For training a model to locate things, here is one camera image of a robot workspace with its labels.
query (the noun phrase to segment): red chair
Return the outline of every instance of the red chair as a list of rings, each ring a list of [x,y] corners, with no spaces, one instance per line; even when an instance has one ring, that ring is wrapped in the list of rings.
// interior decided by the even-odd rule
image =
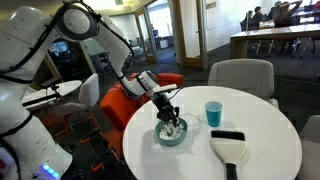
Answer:
[[[184,77],[180,74],[173,73],[162,73],[157,77],[160,86],[168,84],[177,84],[178,87],[183,86]],[[138,99],[130,99],[123,87],[118,83],[112,86],[107,94],[104,96],[100,103],[100,108],[108,117],[108,119],[113,124],[114,128],[120,133],[119,138],[121,145],[115,145],[120,147],[120,157],[123,156],[122,152],[122,138],[124,130],[133,116],[133,114],[146,102],[150,100],[150,97],[145,93]]]

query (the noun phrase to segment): floor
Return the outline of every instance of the floor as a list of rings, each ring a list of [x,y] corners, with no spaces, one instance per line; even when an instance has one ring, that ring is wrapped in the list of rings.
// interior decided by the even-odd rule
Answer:
[[[292,58],[291,54],[273,51],[271,57],[267,57],[267,48],[261,48],[259,56],[255,57],[254,52],[250,52],[250,58],[259,58],[270,61],[275,69],[275,91],[274,98],[279,101],[280,111],[282,111],[292,122],[299,133],[305,125],[308,117],[320,113],[320,86],[318,83],[318,73],[320,73],[319,56],[320,52],[310,53],[311,46],[308,47],[303,59]],[[209,64],[229,59],[229,46],[223,46],[208,54]],[[155,73],[172,72],[183,74],[185,77],[185,87],[205,86],[209,75],[209,70],[198,68],[182,67],[176,64],[137,62],[133,66],[124,70],[126,75],[133,72],[152,70]],[[100,100],[117,79],[114,74],[105,73],[99,76]],[[66,97],[66,100],[77,99],[78,92]],[[94,115],[101,125],[101,132],[107,133],[113,129],[108,118],[101,112],[98,105],[92,109]],[[75,126],[74,131],[63,139],[60,144],[72,144],[87,134],[92,128],[87,122]]]

